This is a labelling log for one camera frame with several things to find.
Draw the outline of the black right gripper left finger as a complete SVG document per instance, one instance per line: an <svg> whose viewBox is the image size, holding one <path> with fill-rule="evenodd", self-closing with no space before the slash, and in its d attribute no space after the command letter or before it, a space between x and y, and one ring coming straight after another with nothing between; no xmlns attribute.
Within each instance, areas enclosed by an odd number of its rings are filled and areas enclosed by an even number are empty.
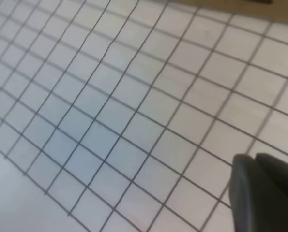
<svg viewBox="0 0 288 232"><path fill-rule="evenodd" d="M228 193L236 232L288 232L288 198L256 157L234 156Z"/></svg>

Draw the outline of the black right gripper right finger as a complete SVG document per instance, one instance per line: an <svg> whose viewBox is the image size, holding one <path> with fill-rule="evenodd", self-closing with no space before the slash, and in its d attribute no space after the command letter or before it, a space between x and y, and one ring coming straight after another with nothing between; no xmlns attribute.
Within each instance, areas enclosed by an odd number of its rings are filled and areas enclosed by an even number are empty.
<svg viewBox="0 0 288 232"><path fill-rule="evenodd" d="M257 153L256 161L288 198L288 163L267 153Z"/></svg>

